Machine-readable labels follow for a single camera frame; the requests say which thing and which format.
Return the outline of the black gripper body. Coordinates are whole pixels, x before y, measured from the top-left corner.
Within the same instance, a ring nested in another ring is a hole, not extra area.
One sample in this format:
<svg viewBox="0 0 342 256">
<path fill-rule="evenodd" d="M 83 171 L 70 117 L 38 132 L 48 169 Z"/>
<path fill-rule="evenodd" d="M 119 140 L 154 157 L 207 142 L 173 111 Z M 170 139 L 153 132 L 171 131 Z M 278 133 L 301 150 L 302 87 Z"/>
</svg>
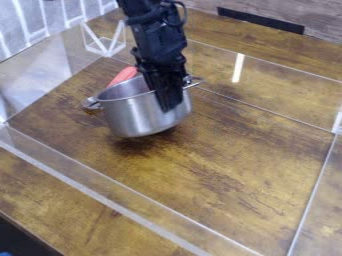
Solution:
<svg viewBox="0 0 342 256">
<path fill-rule="evenodd" d="M 137 43 L 131 54 L 142 73 L 186 73 L 186 21 L 178 13 L 145 13 L 127 17 Z"/>
</svg>

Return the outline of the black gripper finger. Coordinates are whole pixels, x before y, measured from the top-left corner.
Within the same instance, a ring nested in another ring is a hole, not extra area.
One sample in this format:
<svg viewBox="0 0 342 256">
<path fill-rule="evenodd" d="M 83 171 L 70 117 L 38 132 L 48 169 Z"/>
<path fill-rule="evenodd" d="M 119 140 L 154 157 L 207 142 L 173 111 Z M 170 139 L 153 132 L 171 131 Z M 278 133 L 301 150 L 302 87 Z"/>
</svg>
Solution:
<svg viewBox="0 0 342 256">
<path fill-rule="evenodd" d="M 155 92 L 162 111 L 171 111 L 183 102 L 185 78 L 187 77 L 185 65 L 143 63 L 141 73 L 149 88 Z"/>
</svg>

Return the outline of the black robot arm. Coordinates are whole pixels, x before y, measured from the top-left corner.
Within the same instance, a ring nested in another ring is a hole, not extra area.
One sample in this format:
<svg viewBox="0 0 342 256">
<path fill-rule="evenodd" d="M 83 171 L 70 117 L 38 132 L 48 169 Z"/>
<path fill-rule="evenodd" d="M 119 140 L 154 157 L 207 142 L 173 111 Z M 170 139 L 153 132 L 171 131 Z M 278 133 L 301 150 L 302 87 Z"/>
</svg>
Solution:
<svg viewBox="0 0 342 256">
<path fill-rule="evenodd" d="M 131 54 L 163 112 L 183 102 L 189 82 L 183 49 L 187 38 L 187 8 L 181 0 L 118 0 L 131 28 L 135 47 Z"/>
</svg>

